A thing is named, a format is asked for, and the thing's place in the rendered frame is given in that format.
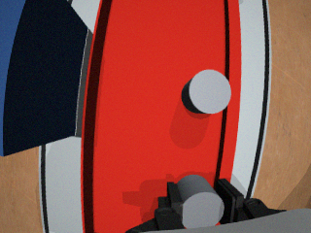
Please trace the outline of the grey cylinder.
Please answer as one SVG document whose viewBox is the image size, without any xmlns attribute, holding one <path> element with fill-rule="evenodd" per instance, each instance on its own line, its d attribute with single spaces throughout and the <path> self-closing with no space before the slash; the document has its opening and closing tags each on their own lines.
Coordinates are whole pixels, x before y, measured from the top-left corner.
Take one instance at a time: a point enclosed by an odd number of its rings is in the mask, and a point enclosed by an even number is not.
<svg viewBox="0 0 311 233">
<path fill-rule="evenodd" d="M 227 78 L 216 70 L 203 70 L 183 87 L 184 106 L 195 114 L 216 114 L 228 105 L 231 87 Z"/>
<path fill-rule="evenodd" d="M 225 205 L 214 188 L 199 175 L 188 175 L 177 182 L 183 201 L 183 225 L 197 228 L 216 225 Z"/>
</svg>

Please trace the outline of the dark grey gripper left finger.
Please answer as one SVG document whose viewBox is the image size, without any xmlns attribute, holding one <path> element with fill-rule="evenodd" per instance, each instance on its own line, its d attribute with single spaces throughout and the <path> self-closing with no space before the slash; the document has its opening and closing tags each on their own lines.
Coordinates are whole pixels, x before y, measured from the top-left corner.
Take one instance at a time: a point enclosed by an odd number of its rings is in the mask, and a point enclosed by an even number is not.
<svg viewBox="0 0 311 233">
<path fill-rule="evenodd" d="M 128 229 L 125 233 L 184 229 L 182 222 L 183 201 L 178 186 L 174 182 L 167 182 L 167 197 L 158 197 L 155 217 Z"/>
</svg>

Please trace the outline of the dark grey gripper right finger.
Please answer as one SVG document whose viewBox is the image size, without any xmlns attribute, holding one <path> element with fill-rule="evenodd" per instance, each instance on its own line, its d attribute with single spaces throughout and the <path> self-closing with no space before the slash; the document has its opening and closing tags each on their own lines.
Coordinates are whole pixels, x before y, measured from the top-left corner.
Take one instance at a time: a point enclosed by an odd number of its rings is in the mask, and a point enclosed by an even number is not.
<svg viewBox="0 0 311 233">
<path fill-rule="evenodd" d="M 215 191 L 224 202 L 224 214 L 219 221 L 220 224 L 233 223 L 243 220 L 269 216 L 286 210 L 268 209 L 265 204 L 257 198 L 244 198 L 228 180 L 218 179 Z"/>
</svg>

